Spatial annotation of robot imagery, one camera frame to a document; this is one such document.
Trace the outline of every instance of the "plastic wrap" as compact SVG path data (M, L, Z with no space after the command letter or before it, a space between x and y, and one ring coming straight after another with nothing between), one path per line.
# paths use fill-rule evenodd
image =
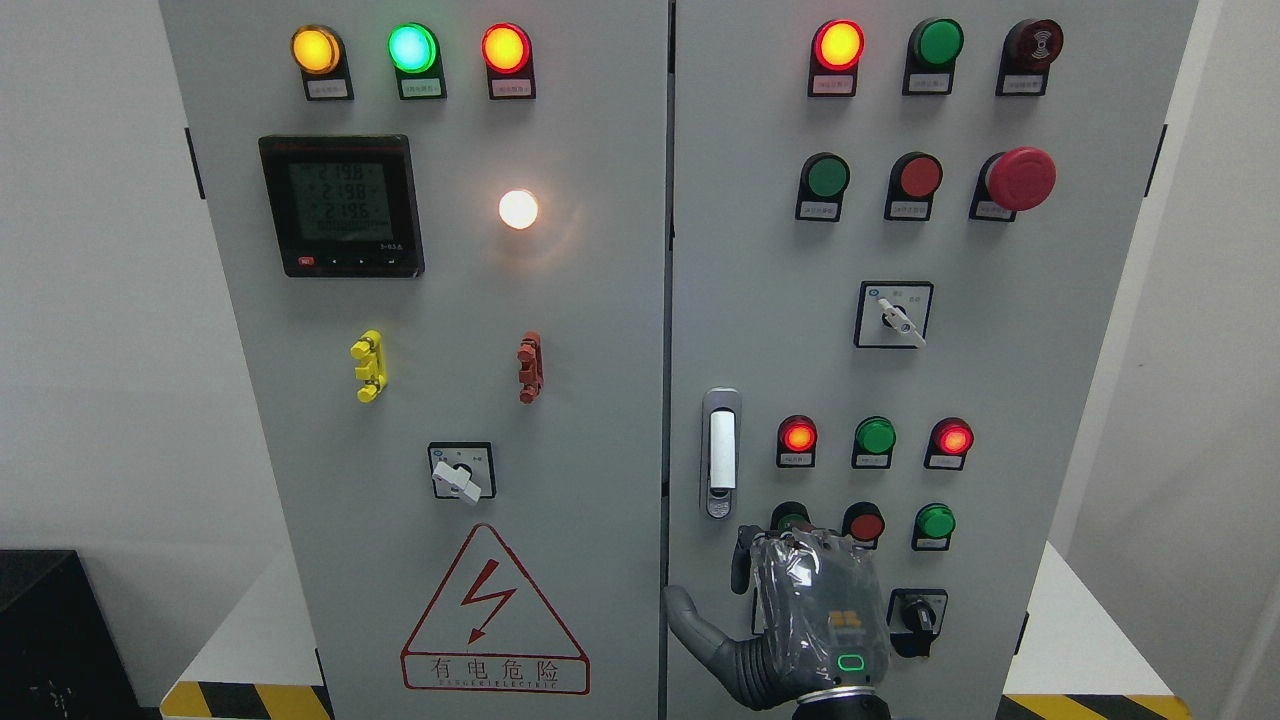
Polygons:
M888 630L870 552L829 530L791 529L751 544L773 669L788 687L876 685Z

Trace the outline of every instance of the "yellow indicator light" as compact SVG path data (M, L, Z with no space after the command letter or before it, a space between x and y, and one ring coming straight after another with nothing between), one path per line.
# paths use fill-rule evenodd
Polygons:
M529 63L529 36L520 26L498 23L480 41L484 61L503 74L518 72Z
M818 31L814 53L828 70L847 70L863 55L863 28L852 20L831 20Z
M329 74L342 61L338 36L324 26L302 26L293 33L293 61L312 76Z
M527 190L512 190L498 201L498 217L507 227L522 231L538 219L538 199Z

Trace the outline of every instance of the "indicator light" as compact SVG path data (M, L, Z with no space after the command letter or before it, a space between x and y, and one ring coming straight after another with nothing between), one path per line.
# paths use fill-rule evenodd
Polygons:
M293 61L302 72L326 76L342 63L342 44L338 36L324 26L302 26L293 33Z
M973 428L960 418L946 418L933 425L924 466L936 470L963 470L973 447Z
M778 503L773 509L773 515L769 516L769 528L785 533L791 529L791 525L800 524L801 527L813 527L809 521L809 509L804 506L803 502L786 501Z
M435 64L439 45L431 31L417 23L397 26L387 37L392 63L406 73L422 73Z
M841 655L836 659L836 667L840 667L845 673L861 673L867 669L867 660L861 655Z
M947 455L963 455L973 447L973 430L964 420L943 420L933 429L933 442Z
M813 468L818 427L805 415L791 415L778 425L778 468Z
M485 64L502 74L520 72L532 54L529 36L513 23L498 23L486 29L480 46Z
M956 519L951 509L941 502L925 505L915 515L915 527L929 539L943 539L956 529Z
M924 65L947 65L960 56L963 47L964 31L950 18L931 18L911 33L911 54Z
M849 187L849 163L833 152L810 155L800 168L796 219L838 223Z
M855 502L845 510L841 532L858 541L863 547L876 548L884 533L884 516L874 502Z
M511 190L498 201L498 217L507 227L522 231L538 219L538 199L527 190Z
M884 455L893 450L897 432L893 429L893 423L884 418L868 418L858 425L854 439L864 451L872 455Z
M823 68L845 72L863 56L863 28L854 20L831 20L813 38L813 54Z

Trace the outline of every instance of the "white indicator light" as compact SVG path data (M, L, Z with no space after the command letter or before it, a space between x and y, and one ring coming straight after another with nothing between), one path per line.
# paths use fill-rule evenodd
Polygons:
M522 231L538 219L538 199L527 190L512 190L498 201L498 217L507 227Z

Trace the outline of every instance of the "electrical hazard sign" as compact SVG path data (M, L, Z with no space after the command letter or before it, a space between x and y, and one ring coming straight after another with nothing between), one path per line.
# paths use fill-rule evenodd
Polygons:
M471 528L401 652L404 687L586 694L591 661L492 525Z

